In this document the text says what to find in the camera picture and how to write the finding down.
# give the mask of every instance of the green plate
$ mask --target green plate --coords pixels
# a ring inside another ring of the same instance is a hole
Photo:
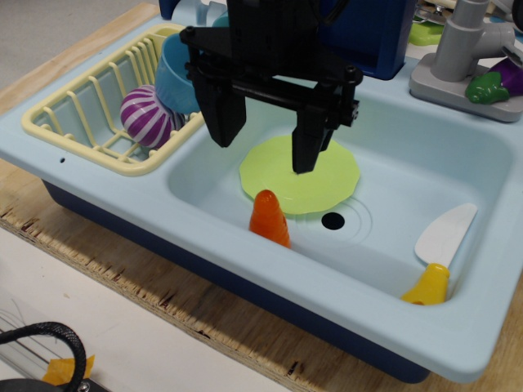
[[[277,136],[249,151],[239,167],[244,191],[251,197],[273,191],[286,214],[320,212],[349,198],[360,178],[351,151],[331,140],[320,153],[315,170],[293,171],[292,137]]]

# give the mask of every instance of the gray faucet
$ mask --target gray faucet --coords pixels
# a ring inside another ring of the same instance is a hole
[[[458,0],[453,15],[447,20],[436,54],[423,57],[412,72],[410,91],[422,100],[503,122],[514,122],[523,113],[522,97],[513,97],[502,104],[480,105],[465,96],[472,78],[488,71],[478,65],[480,59],[523,54],[514,46],[516,36],[512,24],[484,22],[488,5],[489,0]]]

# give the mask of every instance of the sink drain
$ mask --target sink drain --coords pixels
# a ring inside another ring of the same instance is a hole
[[[337,212],[329,212],[322,216],[321,224],[329,230],[340,230],[345,225],[345,218]]]
[[[296,216],[295,242],[308,247],[350,247],[361,243],[369,235],[373,221],[367,207],[349,198],[335,208]]]

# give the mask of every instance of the light blue sink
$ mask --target light blue sink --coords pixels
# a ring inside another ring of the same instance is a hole
[[[289,250],[248,231],[253,203],[240,186],[239,165],[254,145],[290,134],[294,112],[249,101],[248,122],[230,148],[215,145],[202,127],[139,176],[21,128],[29,108],[160,22],[145,24],[0,118],[0,157],[41,177],[52,192],[117,216],[123,226],[138,226],[159,238],[160,247],[174,244],[196,255],[184,266],[204,276],[209,268],[206,277],[216,272],[215,280],[232,291],[247,283],[251,301],[394,376],[420,381],[427,369],[458,382],[479,377],[523,266],[521,122],[502,124],[416,100],[408,88],[415,60],[391,81],[366,78],[356,89],[360,116],[334,133],[361,171],[353,197],[330,210],[345,225],[324,227],[327,212],[288,216]],[[425,269],[413,252],[419,235],[462,203],[479,211],[450,266],[448,300],[426,307],[401,301]],[[85,206],[78,211],[88,215]],[[223,274],[238,280],[221,282]],[[281,300],[279,308],[273,300]],[[316,316],[319,324],[307,325],[311,318],[285,306]],[[341,335],[329,339],[322,328]],[[363,348],[352,349],[351,339]],[[392,356],[375,363],[364,354],[368,347]],[[387,364],[395,360],[405,369]],[[402,376],[411,371],[412,377]]]

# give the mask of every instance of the yellow knife handle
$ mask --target yellow knife handle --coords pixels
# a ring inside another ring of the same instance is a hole
[[[445,302],[449,286],[449,269],[432,263],[427,266],[416,286],[401,299],[415,305],[436,305]]]

